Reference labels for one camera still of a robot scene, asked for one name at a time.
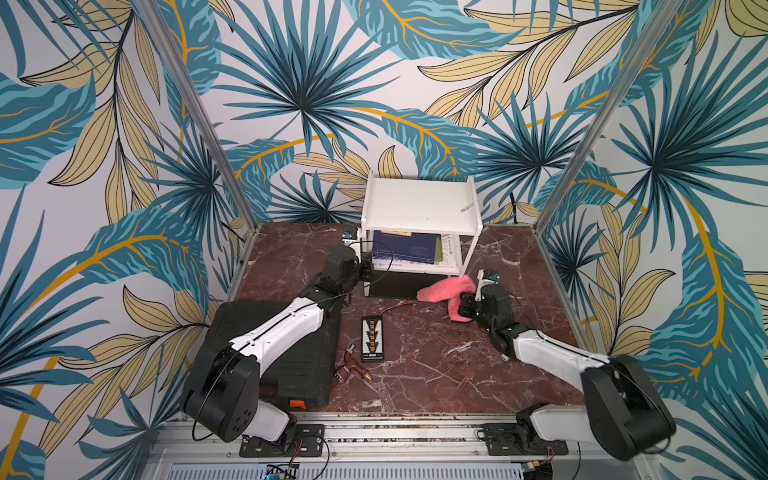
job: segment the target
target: tropical leaf wallpaper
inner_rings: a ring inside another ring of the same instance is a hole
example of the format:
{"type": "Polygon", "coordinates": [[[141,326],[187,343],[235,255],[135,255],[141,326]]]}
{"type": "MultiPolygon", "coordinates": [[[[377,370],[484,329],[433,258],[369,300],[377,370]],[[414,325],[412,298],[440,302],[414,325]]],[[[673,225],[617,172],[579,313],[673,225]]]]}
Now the tropical leaf wallpaper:
{"type": "Polygon", "coordinates": [[[760,480],[768,4],[693,7],[683,2],[543,235],[587,344],[637,356],[675,416],[667,478],[760,480]]]}
{"type": "MultiPolygon", "coordinates": [[[[210,7],[164,12],[203,93],[210,7]]],[[[250,232],[130,2],[0,16],[0,478],[133,478],[250,232]]]]}

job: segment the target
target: book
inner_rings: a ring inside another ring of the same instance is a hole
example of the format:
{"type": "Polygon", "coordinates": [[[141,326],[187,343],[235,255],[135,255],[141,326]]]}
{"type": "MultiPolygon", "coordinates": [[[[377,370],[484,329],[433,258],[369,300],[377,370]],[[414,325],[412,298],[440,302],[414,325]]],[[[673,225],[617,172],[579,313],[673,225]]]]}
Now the book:
{"type": "Polygon", "coordinates": [[[441,235],[442,244],[442,260],[430,263],[411,262],[408,260],[393,260],[392,265],[389,265],[389,258],[375,258],[373,257],[373,269],[378,271],[387,270],[390,268],[395,272],[410,272],[410,273],[444,273],[446,275],[458,275],[458,268],[461,266],[456,263],[456,256],[454,254],[454,239],[453,236],[444,233],[441,235]]]}
{"type": "Polygon", "coordinates": [[[437,233],[401,233],[375,232],[373,234],[374,258],[408,260],[420,263],[435,263],[435,253],[440,242],[437,233]]]}

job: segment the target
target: white shelf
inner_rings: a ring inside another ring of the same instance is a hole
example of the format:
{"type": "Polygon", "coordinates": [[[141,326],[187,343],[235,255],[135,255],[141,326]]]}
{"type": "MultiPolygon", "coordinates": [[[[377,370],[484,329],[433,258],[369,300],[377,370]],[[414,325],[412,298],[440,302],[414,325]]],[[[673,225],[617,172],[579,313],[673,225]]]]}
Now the white shelf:
{"type": "MultiPolygon", "coordinates": [[[[446,276],[464,275],[482,232],[475,182],[472,177],[466,182],[377,178],[370,172],[366,199],[362,206],[361,224],[362,240],[375,238],[374,231],[450,235],[454,256],[452,265],[393,263],[390,270],[446,276]],[[463,259],[460,235],[473,236],[467,255],[463,259]]],[[[360,246],[363,251],[371,250],[370,243],[362,243],[360,246]]]]}
{"type": "Polygon", "coordinates": [[[367,190],[367,230],[458,235],[475,235],[477,232],[480,213],[475,185],[471,181],[372,177],[368,180],[367,190]]]}

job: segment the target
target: pink cloth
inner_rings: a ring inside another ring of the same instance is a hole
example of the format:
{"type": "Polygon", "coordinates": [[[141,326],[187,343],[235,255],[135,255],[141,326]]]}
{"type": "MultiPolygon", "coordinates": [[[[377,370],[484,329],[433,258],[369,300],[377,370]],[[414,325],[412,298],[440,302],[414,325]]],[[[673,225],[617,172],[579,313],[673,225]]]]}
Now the pink cloth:
{"type": "Polygon", "coordinates": [[[440,280],[432,286],[422,288],[416,294],[419,302],[441,302],[448,300],[448,315],[452,322],[471,322],[472,319],[458,315],[460,293],[474,293],[475,282],[469,276],[459,276],[440,280]]]}

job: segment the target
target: marble table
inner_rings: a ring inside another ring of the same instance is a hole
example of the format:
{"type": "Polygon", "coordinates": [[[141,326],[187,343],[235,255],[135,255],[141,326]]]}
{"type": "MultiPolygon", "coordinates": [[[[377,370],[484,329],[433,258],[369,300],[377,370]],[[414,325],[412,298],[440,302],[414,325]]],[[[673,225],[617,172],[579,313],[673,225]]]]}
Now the marble table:
{"type": "MultiPolygon", "coordinates": [[[[265,223],[250,256],[239,300],[291,301],[323,268],[326,255],[350,226],[265,223]]],[[[493,268],[519,298],[515,315],[555,339],[575,345],[573,332],[542,252],[527,226],[485,227],[468,275],[493,268]]],[[[376,315],[393,299],[362,292],[342,312],[337,352],[350,343],[360,349],[360,317],[376,315]]],[[[385,361],[367,363],[373,381],[358,376],[331,393],[329,412],[514,413],[537,402],[583,403],[581,393],[535,366],[505,362],[473,323],[449,321],[446,303],[420,303],[384,315],[385,361]]]]}

